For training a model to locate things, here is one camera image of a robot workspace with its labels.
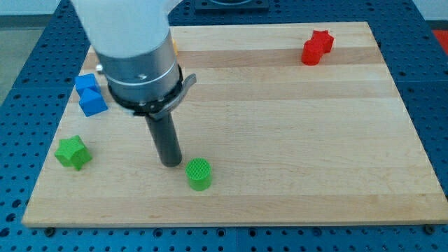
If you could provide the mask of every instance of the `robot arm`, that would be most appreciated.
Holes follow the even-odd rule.
[[[97,52],[112,97],[145,116],[160,159],[182,154],[171,111],[196,82],[185,80],[174,54],[167,15],[181,0],[71,0]]]

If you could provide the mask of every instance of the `blue block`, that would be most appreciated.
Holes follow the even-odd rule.
[[[83,95],[84,90],[87,88],[101,94],[101,89],[99,88],[97,79],[93,73],[76,77],[75,87],[79,97]]]
[[[101,94],[86,88],[79,100],[79,106],[82,108],[85,116],[93,116],[96,113],[107,110],[106,102]]]

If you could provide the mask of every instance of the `green cylinder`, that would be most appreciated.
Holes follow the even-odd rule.
[[[211,165],[204,158],[196,157],[190,160],[185,173],[193,190],[202,191],[211,185]]]

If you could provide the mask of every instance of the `wooden table surface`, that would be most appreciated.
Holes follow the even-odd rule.
[[[300,61],[313,29],[335,37],[317,66]],[[448,223],[448,203],[365,22],[172,27],[184,76],[173,112],[184,160],[166,168],[144,118],[119,107],[86,118],[73,92],[29,201],[29,227]],[[95,72],[91,50],[81,74]],[[81,171],[54,157],[80,135]],[[203,157],[196,192],[184,167]]]

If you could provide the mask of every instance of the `red block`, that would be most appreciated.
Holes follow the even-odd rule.
[[[324,53],[331,52],[331,48],[333,47],[333,41],[335,38],[333,38],[329,33],[328,30],[325,31],[313,31],[313,36],[311,37],[311,40],[318,39],[322,41],[323,43],[323,51]]]
[[[317,39],[305,42],[303,46],[302,62],[308,66],[314,66],[321,61],[323,55],[323,43]]]

